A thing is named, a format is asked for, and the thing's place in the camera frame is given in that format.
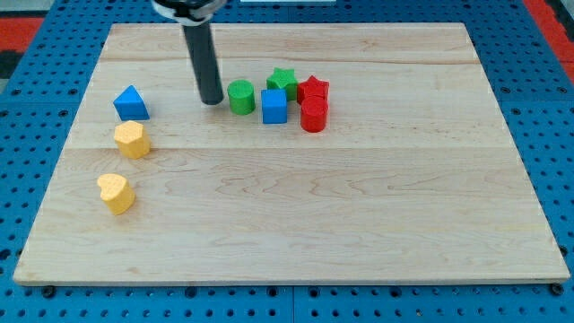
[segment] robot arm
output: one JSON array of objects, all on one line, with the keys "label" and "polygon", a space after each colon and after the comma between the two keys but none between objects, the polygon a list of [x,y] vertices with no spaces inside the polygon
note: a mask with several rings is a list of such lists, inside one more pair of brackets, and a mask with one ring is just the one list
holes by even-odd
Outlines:
[{"label": "robot arm", "polygon": [[160,15],[183,26],[187,50],[196,75],[201,101],[215,105],[223,100],[209,21],[225,0],[152,0],[153,9]]}]

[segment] red surface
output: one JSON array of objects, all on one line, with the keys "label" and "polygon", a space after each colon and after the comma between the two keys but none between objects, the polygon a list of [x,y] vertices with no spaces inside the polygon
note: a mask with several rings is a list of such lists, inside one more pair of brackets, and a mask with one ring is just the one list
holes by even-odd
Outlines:
[{"label": "red surface", "polygon": [[574,42],[566,35],[564,26],[556,20],[554,10],[544,0],[523,0],[538,28],[550,44],[554,55],[574,83]]},{"label": "red surface", "polygon": [[305,98],[301,103],[301,127],[311,133],[322,131],[326,126],[328,111],[326,98],[318,96]]},{"label": "red surface", "polygon": [[26,51],[44,18],[0,18],[0,51]]},{"label": "red surface", "polygon": [[305,82],[297,84],[297,102],[301,104],[305,98],[318,96],[327,98],[329,95],[329,82],[318,80],[314,75]]}]

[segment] red cylinder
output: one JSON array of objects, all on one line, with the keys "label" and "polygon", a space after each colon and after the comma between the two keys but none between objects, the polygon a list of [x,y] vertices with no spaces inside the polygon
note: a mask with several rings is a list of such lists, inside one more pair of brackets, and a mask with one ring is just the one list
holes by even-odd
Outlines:
[{"label": "red cylinder", "polygon": [[325,129],[329,107],[325,98],[306,97],[301,103],[301,127],[310,133]]}]

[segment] yellow hexagon block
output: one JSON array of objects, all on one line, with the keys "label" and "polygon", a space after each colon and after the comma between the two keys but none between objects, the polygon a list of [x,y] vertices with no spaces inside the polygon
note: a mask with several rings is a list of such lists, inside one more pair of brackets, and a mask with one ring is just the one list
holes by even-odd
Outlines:
[{"label": "yellow hexagon block", "polygon": [[103,174],[98,177],[98,186],[101,188],[101,199],[114,215],[127,211],[135,201],[134,190],[121,175]]},{"label": "yellow hexagon block", "polygon": [[114,140],[119,151],[132,159],[144,157],[152,146],[144,125],[135,121],[127,121],[117,126]]}]

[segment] blue cube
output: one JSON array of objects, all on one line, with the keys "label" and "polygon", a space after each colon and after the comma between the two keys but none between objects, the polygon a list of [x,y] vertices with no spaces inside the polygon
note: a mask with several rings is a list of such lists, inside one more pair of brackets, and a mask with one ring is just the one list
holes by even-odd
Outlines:
[{"label": "blue cube", "polygon": [[282,124],[287,122],[287,92],[285,89],[262,90],[261,111],[264,124]]},{"label": "blue cube", "polygon": [[142,99],[133,85],[128,86],[127,89],[114,100],[114,106],[122,121],[150,119],[150,115],[145,108],[144,99]]}]

